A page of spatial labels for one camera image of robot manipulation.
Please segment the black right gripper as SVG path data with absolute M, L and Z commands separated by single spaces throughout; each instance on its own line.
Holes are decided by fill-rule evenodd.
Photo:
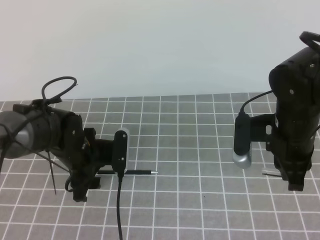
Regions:
M 265 142 L 288 190 L 302 192 L 314 151 L 313 114 L 262 114 L 250 117 L 252 142 Z

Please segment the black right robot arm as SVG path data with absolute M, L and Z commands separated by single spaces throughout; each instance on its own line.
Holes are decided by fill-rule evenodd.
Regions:
M 275 113 L 247 116 L 242 127 L 235 127 L 234 141 L 242 144 L 247 166 L 251 164 L 251 143 L 265 142 L 288 190 L 301 192 L 320 128 L 320 36 L 304 31 L 299 38 L 306 47 L 269 73 Z

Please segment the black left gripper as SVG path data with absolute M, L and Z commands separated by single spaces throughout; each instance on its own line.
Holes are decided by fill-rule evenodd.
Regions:
M 73 200 L 86 202 L 88 189 L 100 189 L 101 177 L 97 171 L 110 166 L 113 154 L 113 141 L 96 139 L 94 128 L 83 128 L 80 115 L 70 114 L 61 122 L 62 151 L 61 161 L 69 168 L 72 174 L 86 174 L 71 178 Z

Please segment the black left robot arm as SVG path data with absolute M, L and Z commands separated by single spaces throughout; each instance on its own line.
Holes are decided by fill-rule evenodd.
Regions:
M 0 113 L 0 154 L 16 159 L 48 152 L 69 172 L 66 191 L 75 202 L 86 202 L 89 189 L 100 187 L 97 173 L 111 165 L 114 144 L 97 139 L 94 128 L 84 128 L 82 117 L 72 111 L 42 107 L 38 101 L 14 104 Z

